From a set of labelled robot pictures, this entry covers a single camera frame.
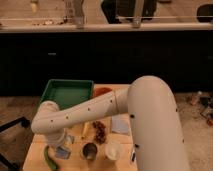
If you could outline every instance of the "dark cabinet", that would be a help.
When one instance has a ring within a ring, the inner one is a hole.
[[[131,83],[164,79],[173,91],[213,89],[213,31],[0,34],[0,95],[41,95],[49,79]]]

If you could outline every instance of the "white cup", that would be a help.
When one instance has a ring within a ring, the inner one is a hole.
[[[122,144],[117,141],[109,141],[105,146],[105,155],[111,161],[117,161],[123,152]]]

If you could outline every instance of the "green vegetable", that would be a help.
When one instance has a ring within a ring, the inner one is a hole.
[[[47,145],[47,146],[44,148],[44,158],[45,158],[45,161],[46,161],[46,163],[48,164],[48,166],[49,166],[49,168],[51,169],[51,171],[57,171],[57,170],[58,170],[58,166],[57,166],[57,164],[49,157],[48,149],[49,149],[49,146]]]

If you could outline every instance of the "floor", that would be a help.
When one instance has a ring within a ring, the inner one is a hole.
[[[213,127],[200,115],[204,109],[201,104],[189,104],[191,96],[192,93],[175,93],[191,171],[212,171]],[[38,103],[39,97],[1,97],[0,125],[20,116],[32,120]],[[24,129],[20,125],[10,128],[0,133],[0,153],[22,165],[32,138],[30,128]],[[0,170],[6,171],[6,168],[0,164]]]
[[[0,0],[0,22],[3,25],[36,25],[45,20],[53,20],[53,24],[63,21],[66,16],[65,3],[69,0],[39,0],[38,11],[32,12],[30,0]],[[157,10],[150,23],[161,22],[197,22],[196,11],[202,4],[213,3],[213,0],[158,0]],[[83,11],[87,24],[107,24],[101,10],[102,0],[84,0]]]

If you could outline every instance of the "green tray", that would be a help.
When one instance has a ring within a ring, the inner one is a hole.
[[[40,103],[46,100],[56,102],[60,110],[66,109],[92,97],[94,83],[91,80],[51,79],[41,97]]]

